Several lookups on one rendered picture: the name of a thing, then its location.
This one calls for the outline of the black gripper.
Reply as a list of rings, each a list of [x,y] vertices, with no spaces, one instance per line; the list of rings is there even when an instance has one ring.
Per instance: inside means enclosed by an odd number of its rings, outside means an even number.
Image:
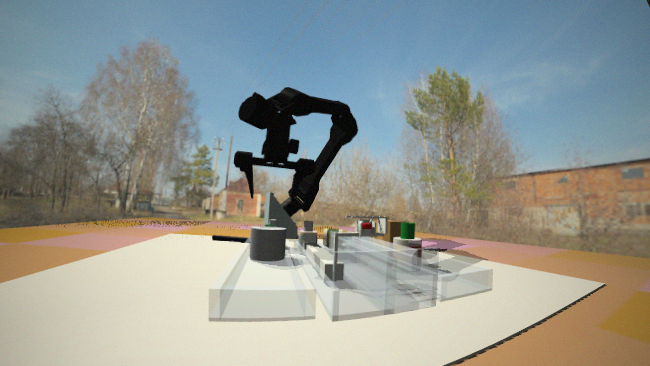
[[[290,142],[290,136],[286,133],[271,131],[266,134],[266,138],[268,134],[269,134],[268,138]],[[266,163],[266,162],[272,162],[272,163]],[[293,182],[292,182],[291,195],[290,195],[291,202],[295,197],[295,194],[297,192],[297,189],[302,179],[316,171],[316,163],[314,160],[299,158],[297,162],[287,161],[287,156],[283,156],[282,154],[278,154],[278,153],[274,153],[274,154],[267,153],[266,155],[263,156],[262,159],[262,158],[253,157],[252,152],[237,151],[234,155],[234,164],[236,168],[239,168],[240,171],[244,171],[246,173],[246,179],[248,181],[251,199],[253,199],[253,195],[254,195],[253,165],[295,169],[296,173],[293,175]]]

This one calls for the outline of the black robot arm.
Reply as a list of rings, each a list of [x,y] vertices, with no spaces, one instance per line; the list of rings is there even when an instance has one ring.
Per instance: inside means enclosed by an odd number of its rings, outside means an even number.
[[[291,125],[297,124],[292,117],[307,116],[310,113],[332,115],[330,138],[316,159],[316,171],[302,179],[293,201],[290,197],[281,203],[289,217],[302,209],[307,212],[318,191],[319,181],[339,152],[340,148],[354,139],[358,128],[348,105],[340,101],[333,101],[306,95],[296,89],[285,87],[279,94],[268,99],[254,92],[241,103],[239,119],[253,125],[258,129],[267,129],[267,133],[278,131],[290,136]],[[341,116],[341,117],[340,117]],[[297,154],[299,141],[291,139],[290,142],[267,138],[263,144],[262,155],[289,153]],[[301,201],[298,197],[303,201]]]

